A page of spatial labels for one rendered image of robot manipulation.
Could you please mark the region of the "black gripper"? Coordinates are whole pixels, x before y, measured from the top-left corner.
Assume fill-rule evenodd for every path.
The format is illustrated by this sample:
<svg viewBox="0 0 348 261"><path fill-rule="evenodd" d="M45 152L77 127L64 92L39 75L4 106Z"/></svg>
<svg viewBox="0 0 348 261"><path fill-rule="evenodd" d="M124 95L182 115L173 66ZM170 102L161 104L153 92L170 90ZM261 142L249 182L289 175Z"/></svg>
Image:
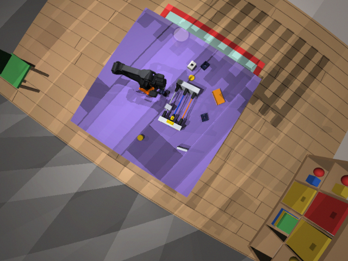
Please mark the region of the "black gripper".
<svg viewBox="0 0 348 261"><path fill-rule="evenodd" d="M160 73L158 73L158 77L160 78L164 78L164 75L163 74L160 74ZM152 91L149 91L149 96L150 97L155 97L156 98L156 96L158 95L158 93L159 92L157 92L157 89L156 89L156 85L152 85L152 87L154 88Z"/></svg>

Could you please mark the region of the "white square block with hole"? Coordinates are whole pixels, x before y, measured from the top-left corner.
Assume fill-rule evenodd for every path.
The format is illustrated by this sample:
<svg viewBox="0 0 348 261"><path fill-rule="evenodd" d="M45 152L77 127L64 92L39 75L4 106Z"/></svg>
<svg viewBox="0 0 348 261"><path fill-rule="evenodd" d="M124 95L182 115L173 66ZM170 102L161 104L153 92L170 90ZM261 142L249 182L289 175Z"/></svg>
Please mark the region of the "white square block with hole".
<svg viewBox="0 0 348 261"><path fill-rule="evenodd" d="M196 63L194 61L191 61L190 64L187 66L187 68L192 71L195 68L195 66L196 66Z"/></svg>

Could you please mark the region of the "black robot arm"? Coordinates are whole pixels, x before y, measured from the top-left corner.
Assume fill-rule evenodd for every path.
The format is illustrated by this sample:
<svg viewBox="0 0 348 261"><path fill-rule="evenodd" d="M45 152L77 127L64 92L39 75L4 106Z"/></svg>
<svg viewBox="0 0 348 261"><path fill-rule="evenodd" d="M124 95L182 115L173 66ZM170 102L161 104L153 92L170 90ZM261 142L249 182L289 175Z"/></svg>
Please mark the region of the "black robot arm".
<svg viewBox="0 0 348 261"><path fill-rule="evenodd" d="M127 66L119 61L116 61L114 62L111 71L113 74L122 74L138 82L140 88L143 88L146 91L148 91L151 88L151 85L156 85L156 89L160 89L163 91L166 87L166 79L161 77L159 78L158 74L150 69L140 70L134 67Z"/></svg>

